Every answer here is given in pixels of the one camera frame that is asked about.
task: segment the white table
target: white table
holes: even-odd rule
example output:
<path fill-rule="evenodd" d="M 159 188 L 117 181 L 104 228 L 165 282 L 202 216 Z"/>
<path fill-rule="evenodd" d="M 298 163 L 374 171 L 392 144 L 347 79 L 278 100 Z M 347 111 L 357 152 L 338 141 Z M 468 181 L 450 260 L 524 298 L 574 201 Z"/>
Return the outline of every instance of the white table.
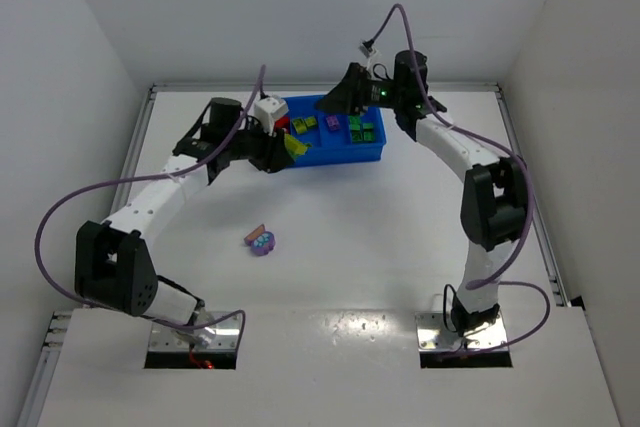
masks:
<path fill-rule="evenodd" d="M 459 124 L 507 142 L 494 92 L 435 95 Z M 162 167 L 212 96 L 248 94 L 156 94 L 136 173 Z M 210 309 L 247 310 L 237 370 L 144 370 L 146 321 L 76 310 L 38 425 L 617 426 L 577 308 L 554 308 L 512 349 L 513 368 L 420 369 L 413 313 L 462 276 L 462 185 L 384 117 L 380 162 L 274 175 L 236 163 L 156 242 L 159 274 Z M 255 258 L 242 238 L 260 223 L 277 247 Z M 505 278 L 550 290 L 535 235 Z M 510 337 L 543 313 L 534 291 L 504 287 L 500 302 Z"/>

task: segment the small toy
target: small toy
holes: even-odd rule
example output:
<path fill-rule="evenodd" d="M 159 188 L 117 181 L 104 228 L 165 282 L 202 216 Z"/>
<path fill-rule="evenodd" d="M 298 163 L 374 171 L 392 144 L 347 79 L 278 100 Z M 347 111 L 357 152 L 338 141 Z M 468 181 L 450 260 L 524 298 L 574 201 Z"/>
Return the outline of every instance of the small toy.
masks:
<path fill-rule="evenodd" d="M 287 152 L 289 152 L 291 157 L 297 159 L 301 155 L 304 155 L 309 147 L 300 142 L 294 136 L 284 134 L 284 148 L 287 149 Z"/>
<path fill-rule="evenodd" d="M 307 129 L 309 130 L 315 129 L 316 127 L 318 127 L 318 121 L 314 116 L 307 117 L 306 119 L 304 119 L 304 125 L 306 125 Z"/>
<path fill-rule="evenodd" d="M 251 252 L 257 256 L 267 255 L 276 246 L 276 236 L 271 232 L 264 232 L 251 243 Z"/>
<path fill-rule="evenodd" d="M 327 127 L 331 132 L 335 132 L 336 130 L 340 130 L 340 121 L 335 115 L 327 115 L 325 118 L 327 121 Z"/>
<path fill-rule="evenodd" d="M 266 229 L 264 228 L 264 224 L 260 224 L 258 227 L 253 229 L 249 235 L 244 238 L 245 245 L 251 245 L 254 240 L 260 237 Z"/>
<path fill-rule="evenodd" d="M 296 133 L 298 135 L 301 135 L 307 132 L 307 125 L 304 123 L 304 120 L 293 119 L 291 123 L 293 124 L 293 128 L 296 129 Z"/>

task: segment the cable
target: cable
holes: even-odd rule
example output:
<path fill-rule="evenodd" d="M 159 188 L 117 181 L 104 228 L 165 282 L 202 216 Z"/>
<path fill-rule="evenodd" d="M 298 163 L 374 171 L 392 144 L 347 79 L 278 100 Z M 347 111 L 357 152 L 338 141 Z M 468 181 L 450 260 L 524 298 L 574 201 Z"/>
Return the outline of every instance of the cable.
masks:
<path fill-rule="evenodd" d="M 451 327 L 449 327 L 449 319 L 447 318 L 447 292 L 451 290 L 451 292 L 453 292 L 453 299 L 455 300 L 456 296 L 458 295 L 458 293 L 456 292 L 456 289 L 454 289 L 453 285 L 451 284 L 446 284 L 444 286 L 444 293 L 442 294 L 442 322 L 444 322 L 444 328 L 447 329 L 449 332 L 456 332 L 455 329 L 452 329 Z"/>
<path fill-rule="evenodd" d="M 382 77 L 380 74 L 376 73 L 376 67 L 382 67 L 384 69 L 384 76 L 386 77 L 386 79 Z M 373 76 L 376 79 L 391 80 L 391 77 L 389 77 L 389 71 L 387 70 L 387 66 L 384 64 L 374 64 L 373 67 L 371 68 L 371 72 L 373 73 Z"/>
<path fill-rule="evenodd" d="M 260 82 L 260 100 L 264 100 L 268 97 L 267 94 L 264 93 L 264 85 Z"/>
<path fill-rule="evenodd" d="M 243 130 L 251 130 L 258 126 L 260 130 L 262 130 L 262 122 L 260 122 L 260 120 L 258 120 L 258 118 L 254 117 L 253 115 L 247 115 Z"/>
<path fill-rule="evenodd" d="M 202 365 L 200 365 L 200 362 L 198 361 L 198 359 L 196 359 L 193 355 L 193 347 L 189 347 L 189 362 L 194 364 L 199 369 L 202 368 Z"/>
<path fill-rule="evenodd" d="M 42 260 L 42 234 L 44 232 L 44 228 L 47 225 L 47 222 L 49 221 L 49 219 L 51 218 L 51 216 L 53 215 L 53 213 L 58 210 L 63 204 L 67 203 L 69 200 L 82 195 L 84 193 L 87 192 L 91 192 L 93 190 L 97 190 L 97 189 L 102 189 L 105 187 L 113 187 L 116 185 L 121 185 L 121 184 L 130 184 L 130 183 L 134 183 L 134 182 L 147 182 L 147 181 L 151 181 L 151 180 L 166 180 L 169 179 L 171 180 L 171 177 L 181 177 L 183 175 L 187 175 L 190 174 L 191 172 L 193 172 L 196 169 L 199 169 L 200 167 L 202 167 L 203 165 L 208 164 L 209 162 L 211 162 L 213 159 L 215 159 L 220 152 L 222 152 L 227 145 L 229 144 L 229 142 L 231 142 L 231 139 L 233 138 L 233 136 L 236 134 L 236 132 L 240 129 L 240 126 L 242 125 L 242 122 L 244 121 L 244 119 L 246 118 L 246 116 L 249 113 L 249 109 L 251 108 L 251 105 L 253 104 L 253 101 L 256 98 L 256 95 L 258 94 L 258 91 L 260 90 L 260 87 L 262 86 L 262 82 L 264 80 L 264 74 L 266 71 L 266 66 L 262 65 L 260 67 L 260 72 L 258 73 L 258 79 L 256 80 L 255 85 L 253 86 L 253 90 L 251 92 L 251 96 L 249 97 L 249 100 L 245 106 L 245 108 L 242 110 L 242 112 L 240 113 L 240 116 L 238 117 L 238 120 L 236 121 L 236 123 L 233 125 L 233 127 L 231 128 L 231 130 L 229 131 L 229 133 L 227 134 L 227 136 L 222 140 L 222 142 L 220 143 L 220 145 L 218 145 L 218 147 L 216 147 L 216 149 L 210 154 L 208 155 L 206 158 L 202 159 L 200 162 L 187 167 L 186 169 L 180 170 L 178 172 L 173 172 L 171 175 L 169 174 L 152 174 L 152 175 L 142 175 L 139 177 L 128 177 L 128 178 L 124 178 L 124 179 L 117 179 L 117 180 L 108 180 L 105 182 L 98 182 L 97 184 L 93 184 L 93 185 L 88 185 L 86 187 L 82 187 L 81 189 L 75 190 L 67 195 L 65 195 L 64 197 L 62 197 L 60 200 L 58 200 L 55 204 L 53 204 L 49 210 L 44 214 L 44 217 L 42 218 L 42 220 L 40 221 L 40 224 L 38 225 L 38 230 L 36 231 L 36 236 L 34 239 L 34 253 L 35 253 L 35 257 L 36 257 L 36 264 L 38 266 L 38 270 L 40 270 L 40 273 L 42 274 L 42 276 L 45 278 L 45 280 L 49 283 L 49 285 L 51 285 L 51 287 L 53 287 L 58 293 L 64 295 L 65 297 L 67 297 L 68 299 L 74 300 L 76 302 L 80 302 L 82 304 L 85 305 L 89 305 L 91 307 L 101 307 L 101 308 L 108 308 L 107 306 L 104 306 L 98 302 L 93 302 L 87 299 L 84 299 L 76 294 L 74 294 L 73 292 L 70 292 L 68 290 L 66 290 L 64 287 L 62 287 L 60 284 L 58 284 L 53 277 L 51 277 L 51 275 L 49 274 L 49 272 L 47 271 L 47 268 L 44 265 L 44 262 Z M 170 327 L 172 329 L 176 329 L 176 330 L 183 330 L 183 331 L 193 331 L 193 330 L 198 330 L 198 329 L 203 329 L 205 327 L 210 327 L 212 325 L 215 325 L 219 322 L 222 322 L 223 320 L 226 320 L 234 315 L 242 315 L 242 325 L 240 327 L 240 333 L 238 335 L 238 342 L 237 342 L 237 346 L 236 346 L 236 352 L 238 350 L 238 348 L 240 347 L 240 340 L 242 339 L 242 334 L 244 333 L 244 324 L 245 324 L 245 318 L 246 318 L 246 314 L 244 312 L 244 310 L 236 310 L 235 312 L 232 312 L 231 314 L 227 314 L 223 317 L 220 317 L 219 319 L 214 319 L 212 321 L 209 322 L 205 322 L 204 324 L 201 325 L 192 325 L 192 326 L 185 326 L 185 325 L 180 325 L 180 324 L 176 324 L 173 322 L 169 322 L 166 320 L 160 320 L 160 319 L 151 319 L 149 317 L 144 317 L 148 320 L 152 320 L 153 322 L 156 322 L 160 325 L 164 325 L 166 327 Z"/>
<path fill-rule="evenodd" d="M 545 303 L 545 312 L 544 312 L 544 315 L 542 316 L 542 320 L 540 320 L 540 322 L 538 322 L 538 324 L 535 327 L 533 327 L 531 330 L 529 330 L 525 334 L 522 334 L 520 337 L 516 337 L 515 339 L 509 340 L 500 345 L 487 347 L 486 349 L 465 350 L 464 352 L 460 352 L 460 349 L 458 349 L 454 352 L 443 354 L 442 358 L 448 359 L 453 357 L 468 357 L 471 355 L 487 354 L 495 350 L 500 350 L 505 347 L 510 347 L 512 345 L 517 344 L 518 342 L 522 342 L 523 340 L 528 339 L 533 334 L 538 332 L 544 326 L 544 324 L 547 323 L 547 320 L 549 320 L 549 316 L 551 315 L 551 301 L 549 300 L 549 296 L 547 295 L 547 293 L 544 290 L 542 290 L 541 287 L 538 287 L 537 285 L 532 284 L 530 282 L 521 282 L 519 280 L 505 280 L 500 282 L 500 285 L 516 285 L 519 287 L 528 287 L 528 288 L 537 290 L 544 298 L 544 303 Z"/>
<path fill-rule="evenodd" d="M 466 339 L 462 338 L 462 339 L 460 339 L 460 345 L 458 346 L 458 348 L 456 350 L 454 350 L 453 352 L 451 352 L 451 354 L 457 354 L 462 349 L 467 350 L 467 348 L 468 348 L 468 342 L 467 342 Z"/>
<path fill-rule="evenodd" d="M 501 143 L 496 142 L 493 139 L 490 139 L 480 134 L 476 134 L 475 132 L 472 132 L 470 130 L 463 129 L 462 127 L 458 127 L 457 125 L 451 124 L 446 119 L 444 119 L 438 113 L 438 111 L 434 108 L 431 101 L 429 100 L 429 95 L 427 94 L 427 91 L 424 87 L 422 79 L 420 78 L 420 69 L 418 67 L 418 62 L 416 60 L 416 50 L 413 46 L 413 36 L 411 34 L 411 27 L 409 26 L 409 18 L 407 17 L 407 12 L 405 11 L 402 4 L 394 4 L 393 7 L 391 7 L 391 10 L 387 14 L 387 17 L 384 19 L 382 26 L 378 29 L 378 31 L 371 38 L 371 40 L 365 42 L 364 44 L 367 44 L 370 46 L 373 45 L 373 43 L 378 39 L 382 31 L 385 29 L 385 27 L 389 23 L 389 19 L 391 18 L 391 15 L 393 15 L 393 13 L 396 10 L 398 10 L 400 12 L 400 15 L 402 16 L 402 23 L 404 24 L 404 30 L 407 36 L 407 44 L 409 46 L 409 51 L 411 52 L 411 55 L 410 55 L 411 65 L 415 72 L 416 80 L 418 81 L 418 87 L 420 88 L 420 93 L 422 94 L 422 99 L 425 105 L 429 108 L 429 110 L 434 115 L 434 117 L 438 119 L 438 121 L 440 121 L 445 127 L 455 132 L 458 132 L 460 134 L 466 135 L 467 137 L 470 137 L 472 139 L 479 140 L 480 142 L 484 142 L 485 144 L 489 144 L 495 147 L 496 149 L 503 151 L 509 157 L 514 159 L 518 164 L 518 167 L 520 167 L 520 170 L 522 170 L 522 174 L 524 175 L 525 183 L 527 185 L 527 212 L 524 220 L 524 226 L 522 227 L 522 232 L 520 234 L 520 239 L 518 240 L 518 243 L 515 249 L 513 250 L 513 252 L 511 252 L 511 255 L 509 256 L 509 258 L 498 270 L 496 270 L 493 274 L 491 274 L 486 279 L 475 279 L 467 283 L 466 288 L 468 290 L 476 290 L 486 285 L 489 285 L 495 280 L 497 280 L 502 274 L 504 274 L 507 271 L 509 267 L 511 267 L 511 265 L 515 262 L 515 260 L 520 255 L 520 252 L 524 247 L 524 242 L 527 239 L 527 236 L 529 235 L 529 230 L 531 229 L 531 223 L 533 221 L 533 209 L 534 209 L 534 202 L 535 202 L 535 197 L 533 195 L 533 183 L 531 181 L 531 176 L 529 175 L 529 171 L 527 170 L 527 166 L 524 164 L 522 159 L 515 152 L 513 152 L 508 147 L 502 145 Z"/>

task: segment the metal frame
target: metal frame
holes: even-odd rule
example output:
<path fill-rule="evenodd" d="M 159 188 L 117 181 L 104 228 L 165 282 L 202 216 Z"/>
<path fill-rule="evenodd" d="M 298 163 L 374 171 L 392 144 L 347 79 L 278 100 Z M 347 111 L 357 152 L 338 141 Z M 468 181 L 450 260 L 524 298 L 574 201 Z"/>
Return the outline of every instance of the metal frame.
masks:
<path fill-rule="evenodd" d="M 330 90 L 340 79 L 334 82 L 274 82 L 265 84 L 265 90 L 310 91 Z M 221 92 L 232 90 L 251 90 L 248 82 L 159 82 L 153 84 L 151 92 Z M 498 92 L 498 84 L 491 82 L 430 82 L 429 88 L 439 92 Z"/>
<path fill-rule="evenodd" d="M 209 315 L 211 318 L 217 319 L 228 313 L 229 312 L 209 312 Z M 241 326 L 242 321 L 239 315 L 236 315 L 230 319 L 223 320 L 215 326 L 203 329 L 205 332 L 202 338 L 206 339 L 204 343 L 207 345 L 198 345 L 195 351 L 216 354 L 235 353 Z M 194 332 L 194 334 L 196 338 L 199 337 L 198 331 Z M 190 338 L 189 334 L 184 336 L 184 338 L 179 338 L 169 327 L 152 324 L 147 350 L 148 352 L 156 353 L 170 352 L 185 354 L 189 352 L 189 342 L 191 341 L 192 338 Z"/>
<path fill-rule="evenodd" d="M 36 427 L 38 425 L 49 386 L 53 380 L 53 373 L 60 357 L 64 336 L 67 333 L 69 322 L 71 322 L 71 313 L 72 311 L 56 311 L 51 317 L 40 358 L 16 424 L 17 427 Z"/>
<path fill-rule="evenodd" d="M 127 156 L 124 159 L 124 165 L 120 172 L 120 178 L 131 177 L 138 165 L 138 159 L 140 159 L 140 151 L 142 150 L 142 143 L 144 142 L 144 136 L 147 133 L 147 127 L 149 126 L 149 120 L 151 119 L 151 112 L 153 111 L 153 103 L 156 100 L 156 94 L 152 87 L 142 98 L 140 104 L 140 112 L 138 113 L 138 120 L 133 128 L 133 134 L 131 135 L 131 143 L 127 149 Z M 116 194 L 111 203 L 111 212 L 114 213 L 120 210 L 127 203 L 127 198 L 131 192 L 131 184 L 120 184 L 116 188 Z"/>
<path fill-rule="evenodd" d="M 416 314 L 416 330 L 418 334 L 418 352 L 420 354 L 447 355 L 458 352 L 463 346 L 466 351 L 495 349 L 493 353 L 508 354 L 507 331 L 504 327 L 502 314 L 498 314 L 493 324 L 484 324 L 467 331 L 460 337 L 455 332 L 449 332 L 444 326 L 444 316 L 449 315 L 441 311 L 418 312 Z"/>
<path fill-rule="evenodd" d="M 518 137 L 516 136 L 516 131 L 513 126 L 513 120 L 511 119 L 511 114 L 509 114 L 509 109 L 502 89 L 498 89 L 498 91 L 496 91 L 496 99 L 500 106 L 500 114 L 502 115 L 504 126 L 507 129 L 507 137 L 511 143 L 511 148 L 517 155 L 522 156 L 522 150 L 520 149 Z M 538 243 L 540 244 L 540 249 L 542 251 L 544 265 L 547 269 L 547 273 L 549 274 L 549 282 L 551 282 L 551 288 L 556 305 L 571 307 L 571 301 L 567 295 L 567 291 L 562 281 L 562 275 L 558 267 L 558 262 L 556 261 L 556 256 L 553 253 L 553 248 L 551 247 L 549 233 L 537 205 L 533 209 L 533 228 L 538 236 Z"/>

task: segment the metal mounting plate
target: metal mounting plate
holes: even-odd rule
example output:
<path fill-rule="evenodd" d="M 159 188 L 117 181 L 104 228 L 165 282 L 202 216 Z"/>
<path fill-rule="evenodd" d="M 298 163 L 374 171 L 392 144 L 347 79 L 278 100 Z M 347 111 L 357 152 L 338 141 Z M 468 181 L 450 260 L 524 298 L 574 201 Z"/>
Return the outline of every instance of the metal mounting plate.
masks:
<path fill-rule="evenodd" d="M 443 323 L 442 312 L 416 314 L 418 351 L 423 368 L 446 367 L 511 367 L 508 347 L 500 347 L 488 353 L 474 351 L 493 348 L 507 342 L 502 315 L 493 324 L 485 324 L 465 333 L 463 337 L 449 332 Z M 468 356 L 449 357 L 443 354 L 459 352 L 466 345 Z"/>
<path fill-rule="evenodd" d="M 228 312 L 211 312 L 214 318 L 222 317 Z M 198 352 L 215 354 L 233 354 L 236 351 L 238 335 L 240 334 L 240 316 L 223 320 L 219 324 L 207 327 L 209 337 L 215 337 L 214 342 L 208 348 L 198 348 Z M 168 327 L 152 324 L 149 335 L 148 352 L 154 353 L 186 353 L 189 352 L 189 344 L 179 339 Z"/>

